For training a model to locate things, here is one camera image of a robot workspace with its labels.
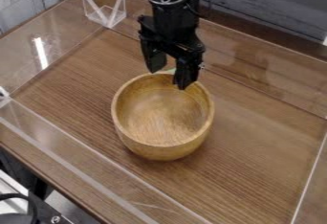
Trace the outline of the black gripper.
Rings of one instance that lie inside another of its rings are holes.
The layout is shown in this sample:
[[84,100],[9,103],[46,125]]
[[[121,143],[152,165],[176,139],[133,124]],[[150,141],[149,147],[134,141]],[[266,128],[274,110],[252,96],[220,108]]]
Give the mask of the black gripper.
[[150,73],[156,73],[166,64],[165,55],[177,58],[172,83],[185,90],[197,80],[205,50],[196,36],[198,0],[148,1],[152,15],[137,18],[145,66]]

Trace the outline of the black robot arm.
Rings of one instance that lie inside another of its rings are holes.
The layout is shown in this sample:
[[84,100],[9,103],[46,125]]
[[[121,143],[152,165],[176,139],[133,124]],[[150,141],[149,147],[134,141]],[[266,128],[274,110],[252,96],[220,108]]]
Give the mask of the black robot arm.
[[166,57],[174,58],[172,83],[184,90],[196,82],[204,44],[196,36],[198,0],[148,0],[152,15],[137,18],[138,40],[146,69],[158,72]]

